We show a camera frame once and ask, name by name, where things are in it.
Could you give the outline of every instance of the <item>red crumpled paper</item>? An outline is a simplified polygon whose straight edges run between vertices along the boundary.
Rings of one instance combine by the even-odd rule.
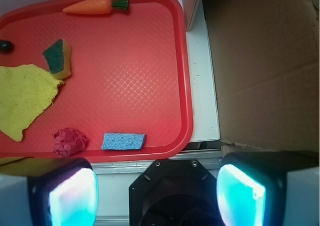
[[[62,157],[83,151],[88,141],[81,132],[68,127],[58,130],[52,136],[55,140],[53,152]]]

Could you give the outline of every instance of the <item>plastic tray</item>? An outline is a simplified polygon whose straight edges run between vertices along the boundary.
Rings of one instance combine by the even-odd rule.
[[[76,128],[89,140],[74,157],[90,162],[150,160],[179,153],[189,142],[193,113],[184,15],[177,0],[129,0],[128,11],[67,15],[83,0],[55,0],[0,18],[0,38],[15,49],[0,65],[36,64],[58,39],[71,46],[72,76],[53,105],[15,142],[0,132],[0,157],[57,157],[52,134]],[[105,132],[145,133],[141,150],[100,150]]]

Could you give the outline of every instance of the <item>yellow rag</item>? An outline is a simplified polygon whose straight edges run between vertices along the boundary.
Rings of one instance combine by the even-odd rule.
[[[22,131],[50,106],[63,83],[33,64],[0,67],[0,130],[20,142]]]

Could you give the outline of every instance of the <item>toy carrot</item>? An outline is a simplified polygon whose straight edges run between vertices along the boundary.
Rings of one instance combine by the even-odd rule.
[[[63,12],[84,15],[108,14],[112,8],[127,10],[128,5],[128,0],[114,2],[111,0],[86,0],[64,8]]]

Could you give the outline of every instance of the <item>screw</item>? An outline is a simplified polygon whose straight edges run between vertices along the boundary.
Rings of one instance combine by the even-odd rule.
[[[192,166],[193,167],[197,167],[198,166],[198,162],[197,161],[192,161]]]

